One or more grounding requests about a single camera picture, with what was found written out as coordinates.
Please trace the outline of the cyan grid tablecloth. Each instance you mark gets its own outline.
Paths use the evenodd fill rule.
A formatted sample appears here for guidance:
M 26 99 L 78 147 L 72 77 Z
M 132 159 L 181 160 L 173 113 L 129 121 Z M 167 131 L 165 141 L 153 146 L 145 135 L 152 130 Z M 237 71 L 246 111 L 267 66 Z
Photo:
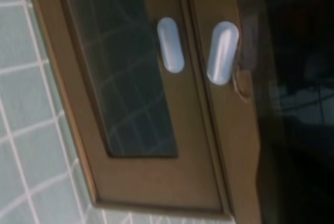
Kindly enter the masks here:
M 32 0 L 1 0 L 1 223 L 204 223 L 91 205 Z

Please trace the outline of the brown cardboard shoebox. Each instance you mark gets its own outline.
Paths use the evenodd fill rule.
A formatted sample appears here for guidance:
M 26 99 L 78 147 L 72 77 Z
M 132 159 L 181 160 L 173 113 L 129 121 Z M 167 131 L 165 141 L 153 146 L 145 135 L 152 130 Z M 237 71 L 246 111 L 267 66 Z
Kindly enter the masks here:
M 97 207 L 277 223 L 271 155 L 237 0 L 33 0 L 89 196 Z M 185 66 L 164 67 L 160 19 Z M 228 83 L 207 64 L 215 26 L 240 37 Z

